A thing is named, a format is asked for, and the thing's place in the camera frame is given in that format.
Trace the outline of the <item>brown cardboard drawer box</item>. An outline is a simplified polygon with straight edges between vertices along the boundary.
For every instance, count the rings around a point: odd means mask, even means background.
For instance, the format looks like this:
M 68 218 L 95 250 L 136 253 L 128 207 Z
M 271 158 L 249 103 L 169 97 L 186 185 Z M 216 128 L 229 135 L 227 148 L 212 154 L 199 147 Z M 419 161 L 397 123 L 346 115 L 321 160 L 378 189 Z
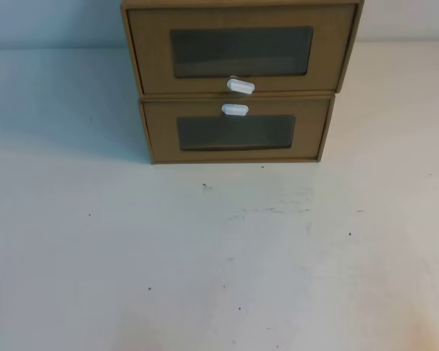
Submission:
M 362 1 L 124 1 L 121 13 L 143 96 L 338 93 Z
M 334 100 L 314 92 L 171 94 L 142 98 L 140 113 L 155 164 L 318 162 Z M 249 112 L 227 116 L 224 104 Z

